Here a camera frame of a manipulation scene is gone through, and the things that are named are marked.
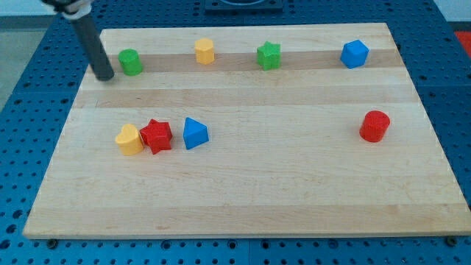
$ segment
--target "green cylinder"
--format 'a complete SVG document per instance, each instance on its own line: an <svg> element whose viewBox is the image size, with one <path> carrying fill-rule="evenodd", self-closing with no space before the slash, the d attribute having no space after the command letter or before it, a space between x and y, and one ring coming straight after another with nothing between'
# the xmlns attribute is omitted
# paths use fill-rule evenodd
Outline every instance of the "green cylinder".
<svg viewBox="0 0 471 265"><path fill-rule="evenodd" d="M119 53L118 59L124 74L135 76L142 72L142 63L136 50L125 49Z"/></svg>

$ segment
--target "red star-shaped block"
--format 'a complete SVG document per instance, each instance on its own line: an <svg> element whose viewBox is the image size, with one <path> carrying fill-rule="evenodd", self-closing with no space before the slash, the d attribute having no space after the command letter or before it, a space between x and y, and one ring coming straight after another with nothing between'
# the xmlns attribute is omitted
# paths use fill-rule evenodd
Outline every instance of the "red star-shaped block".
<svg viewBox="0 0 471 265"><path fill-rule="evenodd" d="M151 119L149 124L140 131L142 141L148 145L152 154L157 154L160 150L170 150L171 130L168 122L158 122Z"/></svg>

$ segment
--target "wooden cutting board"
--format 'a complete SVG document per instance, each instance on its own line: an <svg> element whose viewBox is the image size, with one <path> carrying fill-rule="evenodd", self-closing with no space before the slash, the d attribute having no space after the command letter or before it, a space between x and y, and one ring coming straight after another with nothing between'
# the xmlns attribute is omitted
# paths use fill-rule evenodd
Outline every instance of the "wooden cutting board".
<svg viewBox="0 0 471 265"><path fill-rule="evenodd" d="M216 61L194 59L214 41ZM364 67L339 61L346 42ZM24 229L31 239L460 235L471 213L385 24L107 29L116 77L82 81ZM280 69L256 48L281 43ZM136 49L144 72L122 74ZM376 144L364 115L392 120ZM210 142L187 151L185 117ZM125 157L126 123L167 121L172 150Z"/></svg>

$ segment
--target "blue table surface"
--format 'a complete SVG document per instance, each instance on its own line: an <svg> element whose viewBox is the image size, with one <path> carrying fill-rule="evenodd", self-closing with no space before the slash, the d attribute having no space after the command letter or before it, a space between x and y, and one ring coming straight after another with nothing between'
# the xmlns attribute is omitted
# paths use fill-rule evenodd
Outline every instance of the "blue table surface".
<svg viewBox="0 0 471 265"><path fill-rule="evenodd" d="M205 14L204 6L203 0L102 0L92 12L99 29L386 22L471 202L471 62L432 0L284 0L282 12L216 14ZM74 31L57 16L0 114L0 264L471 264L469 236L61 240L55 249L24 238L87 64Z"/></svg>

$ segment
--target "blue block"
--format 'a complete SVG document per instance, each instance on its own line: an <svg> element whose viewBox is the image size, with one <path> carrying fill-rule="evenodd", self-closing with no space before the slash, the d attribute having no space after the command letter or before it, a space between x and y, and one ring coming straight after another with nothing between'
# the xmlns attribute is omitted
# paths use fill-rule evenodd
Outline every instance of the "blue block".
<svg viewBox="0 0 471 265"><path fill-rule="evenodd" d="M366 62L369 49L360 40L354 40L346 43L341 52L340 60L348 68L355 68L362 66Z"/></svg>
<svg viewBox="0 0 471 265"><path fill-rule="evenodd" d="M183 130L183 140L187 150L209 141L208 128L206 125L193 120L185 119L185 129Z"/></svg>

